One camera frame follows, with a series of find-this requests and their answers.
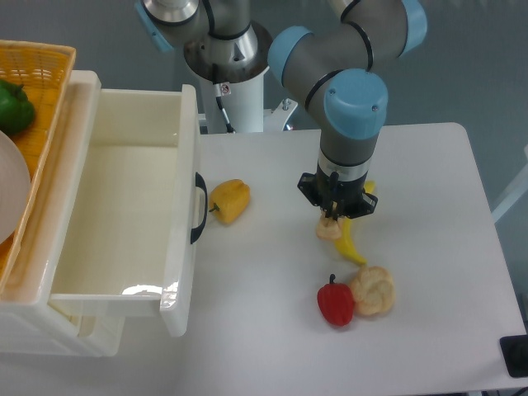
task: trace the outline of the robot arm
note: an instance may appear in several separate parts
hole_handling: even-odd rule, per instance
[[[318,166],[299,189],[326,217],[372,213],[377,198],[363,190],[388,93],[368,73],[419,45],[427,19],[417,0],[331,0],[342,24],[317,37],[293,26],[271,45],[271,71],[321,127]]]

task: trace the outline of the banana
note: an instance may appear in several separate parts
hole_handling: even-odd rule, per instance
[[[365,191],[372,194],[375,190],[375,183],[373,181],[367,181],[365,183]],[[334,241],[334,246],[337,251],[345,257],[347,260],[354,262],[358,266],[365,266],[367,263],[364,258],[357,250],[354,241],[351,237],[351,226],[352,220],[345,218],[342,223],[342,236]]]

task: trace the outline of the black object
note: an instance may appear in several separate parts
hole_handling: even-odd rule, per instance
[[[525,388],[520,388],[520,389],[517,390],[512,396],[521,396],[521,395],[524,394],[527,390],[528,390],[528,386],[526,386]]]
[[[219,74],[218,64],[213,64],[213,81],[212,81],[213,85],[220,84],[218,74]],[[231,122],[229,121],[228,113],[225,111],[224,103],[222,102],[221,96],[216,97],[216,106],[218,107],[218,110],[220,110],[220,113],[222,113],[222,116],[225,122],[225,128],[228,134],[234,134],[236,131],[234,130],[233,126],[231,125]]]
[[[528,335],[503,337],[500,343],[509,375],[528,377]]]
[[[312,205],[321,207],[327,218],[355,219],[374,213],[378,198],[365,192],[366,175],[355,181],[339,181],[338,178],[337,172],[328,177],[318,168],[315,175],[303,173],[297,187]]]
[[[204,208],[204,218],[201,220],[200,225],[198,227],[191,230],[191,245],[198,240],[198,238],[201,236],[201,233],[204,231],[205,228],[205,221],[207,220],[207,186],[205,185],[204,178],[197,172],[195,175],[195,185],[202,189],[205,193],[205,208]]]

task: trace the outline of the black cable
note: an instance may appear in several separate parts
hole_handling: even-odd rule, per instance
[[[211,78],[213,79],[212,81],[213,85],[220,84],[220,81],[218,78],[218,72],[219,72],[218,64],[213,64],[213,70],[212,70],[212,76],[211,76]],[[227,129],[228,134],[234,134],[236,130],[234,130],[233,126],[229,122],[228,113],[225,110],[224,103],[222,102],[221,94],[217,94],[216,96],[216,106],[218,106],[218,110],[220,110],[220,113],[222,113],[222,116],[225,121],[225,128]]]

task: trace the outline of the yellow bell pepper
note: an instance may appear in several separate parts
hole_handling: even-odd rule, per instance
[[[209,212],[224,224],[231,224],[249,203],[249,186],[240,179],[225,181],[210,193]]]

